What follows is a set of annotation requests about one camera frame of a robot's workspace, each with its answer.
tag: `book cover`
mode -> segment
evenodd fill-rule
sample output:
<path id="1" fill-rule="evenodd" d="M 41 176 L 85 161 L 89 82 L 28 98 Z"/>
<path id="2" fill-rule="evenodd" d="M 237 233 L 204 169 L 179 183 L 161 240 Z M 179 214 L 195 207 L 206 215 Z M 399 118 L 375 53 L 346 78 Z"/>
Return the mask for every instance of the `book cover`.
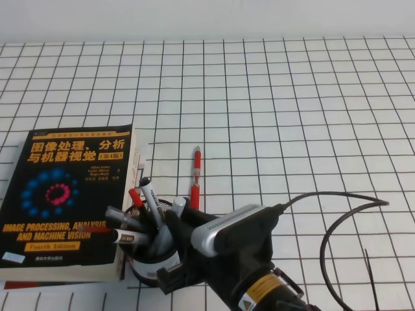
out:
<path id="1" fill-rule="evenodd" d="M 109 236 L 77 228 L 108 227 L 107 206 L 122 209 L 132 131 L 29 132 L 0 209 L 0 268 L 114 263 Z"/>

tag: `black pen holder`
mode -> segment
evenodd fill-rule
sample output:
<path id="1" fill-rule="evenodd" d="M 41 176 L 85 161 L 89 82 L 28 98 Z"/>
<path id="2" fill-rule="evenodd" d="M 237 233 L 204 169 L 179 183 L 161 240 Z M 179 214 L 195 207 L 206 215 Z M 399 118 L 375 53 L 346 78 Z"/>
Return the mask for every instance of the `black pen holder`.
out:
<path id="1" fill-rule="evenodd" d="M 170 202 L 166 200 L 159 201 L 164 211 L 171 209 Z M 144 201 L 143 203 L 148 211 L 147 214 L 152 217 L 151 212 L 148 209 L 147 202 Z M 134 218 L 143 220 L 143 217 L 140 215 L 139 210 L 135 206 L 131 206 L 126 210 L 126 212 Z M 122 225 L 121 229 L 128 229 L 128 227 L 126 225 Z M 134 249 L 128 244 L 119 244 L 119 246 L 126 254 L 127 261 L 130 263 L 132 271 L 137 279 L 151 287 L 157 287 L 158 285 L 157 270 L 162 268 L 169 270 L 180 263 L 180 258 L 175 247 L 160 256 L 149 257 L 147 255 L 147 248 L 143 246 L 139 246 L 137 249 Z"/>

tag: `white wall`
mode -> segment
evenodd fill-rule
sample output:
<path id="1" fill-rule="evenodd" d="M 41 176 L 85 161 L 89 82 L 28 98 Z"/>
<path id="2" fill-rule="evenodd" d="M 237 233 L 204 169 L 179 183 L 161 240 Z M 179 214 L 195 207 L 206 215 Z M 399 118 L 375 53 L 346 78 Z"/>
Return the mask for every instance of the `white wall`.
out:
<path id="1" fill-rule="evenodd" d="M 408 34 L 413 0 L 0 0 L 0 42 Z"/>

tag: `black cable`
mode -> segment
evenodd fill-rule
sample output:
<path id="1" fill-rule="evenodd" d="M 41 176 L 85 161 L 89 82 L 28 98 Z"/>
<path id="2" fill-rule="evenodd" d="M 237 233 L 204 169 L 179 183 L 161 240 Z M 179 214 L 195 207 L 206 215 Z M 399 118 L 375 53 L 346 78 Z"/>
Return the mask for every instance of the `black cable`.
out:
<path id="1" fill-rule="evenodd" d="M 375 288 L 374 273 L 372 271 L 372 267 L 370 266 L 370 259 L 369 259 L 368 250 L 365 249 L 364 252 L 366 254 L 366 265 L 367 265 L 367 268 L 368 268 L 370 285 L 372 286 L 373 299 L 375 300 L 375 309 L 376 309 L 376 311 L 379 311 L 380 309 L 379 309 L 379 303 L 377 302 L 377 294 L 376 294 L 376 288 Z"/>
<path id="2" fill-rule="evenodd" d="M 327 274 L 327 268 L 326 268 L 326 258 L 325 258 L 325 254 L 326 254 L 326 246 L 327 243 L 329 242 L 329 238 L 332 235 L 333 231 L 340 225 L 342 224 L 346 219 L 348 219 L 349 217 L 353 216 L 354 214 L 361 212 L 365 209 L 369 209 L 371 207 L 375 207 L 375 206 L 387 206 L 389 205 L 389 202 L 380 200 L 378 198 L 372 198 L 370 196 L 362 196 L 360 194 L 354 194 L 354 193 L 348 193 L 348 192 L 335 192 L 335 191 L 317 191 L 317 192 L 309 192 L 309 193 L 305 193 L 302 194 L 300 196 L 297 196 L 293 199 L 291 199 L 290 201 L 288 201 L 284 206 L 287 209 L 288 207 L 290 207 L 292 204 L 294 204 L 295 202 L 304 199 L 304 198 L 308 198 L 309 196 L 345 196 L 347 198 L 357 198 L 357 199 L 362 199 L 362 200 L 368 200 L 368 201 L 372 201 L 373 203 L 367 203 L 364 205 L 361 205 L 359 207 L 356 207 L 350 211 L 348 211 L 347 213 L 345 213 L 344 215 L 342 215 L 338 220 L 336 220 L 331 226 L 330 228 L 327 230 L 326 234 L 323 237 L 323 241 L 322 244 L 320 246 L 320 267 L 322 270 L 322 275 L 323 275 L 323 279 L 324 282 L 327 286 L 327 289 L 329 290 L 330 294 L 333 296 L 334 300 L 346 311 L 353 311 L 353 309 L 351 309 L 336 293 L 335 289 L 333 288 L 333 285 L 330 283 L 329 280 L 329 276 Z M 375 297 L 375 303 L 377 306 L 377 297 L 375 295 L 374 292 L 374 297 Z"/>

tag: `marker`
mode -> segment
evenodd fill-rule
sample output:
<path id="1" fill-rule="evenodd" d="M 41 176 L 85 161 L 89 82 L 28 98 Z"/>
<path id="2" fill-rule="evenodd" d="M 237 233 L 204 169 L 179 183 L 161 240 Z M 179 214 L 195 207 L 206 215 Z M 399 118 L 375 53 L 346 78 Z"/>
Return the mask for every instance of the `marker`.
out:
<path id="1" fill-rule="evenodd" d="M 121 229 L 112 229 L 112 238 L 117 244 L 147 245 L 150 242 L 148 235 Z"/>
<path id="2" fill-rule="evenodd" d="M 79 232 L 91 232 L 91 233 L 109 233 L 111 228 L 103 227 L 90 227 L 88 225 L 80 225 L 77 229 Z"/>
<path id="3" fill-rule="evenodd" d="M 178 217 L 181 217 L 185 206 L 186 206 L 185 198 L 178 196 L 174 198 L 171 210 L 175 212 Z M 173 247 L 173 237 L 167 225 L 164 224 L 160 228 L 158 235 L 155 237 L 152 245 L 150 246 L 148 254 L 150 256 L 160 256 L 168 252 L 168 250 L 171 249 L 172 247 Z"/>
<path id="4" fill-rule="evenodd" d="M 122 222 L 126 225 L 129 225 L 130 227 L 134 229 L 137 229 L 140 231 L 146 230 L 146 227 L 141 222 L 133 218 L 131 215 L 124 213 L 123 211 L 120 211 L 119 209 L 116 209 L 115 207 L 108 206 L 105 212 L 105 216 L 108 218 L 117 220 L 119 222 Z"/>
<path id="5" fill-rule="evenodd" d="M 135 231 L 103 227 L 90 227 L 87 225 L 80 225 L 77 230 L 80 232 L 90 233 L 111 233 L 112 242 L 117 244 L 147 245 L 150 242 L 148 235 Z"/>
<path id="6" fill-rule="evenodd" d="M 147 224 L 147 231 L 149 235 L 153 236 L 156 234 L 157 226 L 154 223 L 154 219 L 152 219 L 147 211 L 147 208 L 144 206 L 144 202 L 141 200 L 140 196 L 138 195 L 137 191 L 133 188 L 128 191 L 130 197 L 134 203 L 134 206 L 137 207 L 139 211 L 139 218 L 144 224 Z"/>
<path id="7" fill-rule="evenodd" d="M 144 197 L 147 200 L 147 205 L 153 214 L 157 227 L 161 228 L 163 226 L 164 212 L 150 180 L 147 177 L 141 178 L 139 187 L 141 191 L 143 191 Z"/>
<path id="8" fill-rule="evenodd" d="M 195 162 L 193 163 L 193 182 L 190 188 L 190 207 L 192 209 L 199 209 L 201 161 L 202 153 L 200 152 L 200 147 L 197 146 L 195 150 Z"/>
<path id="9" fill-rule="evenodd" d="M 182 196 L 178 196 L 174 198 L 173 204 L 171 205 L 171 210 L 176 213 L 176 215 L 180 218 L 182 217 L 182 213 L 186 206 L 186 199 Z"/>

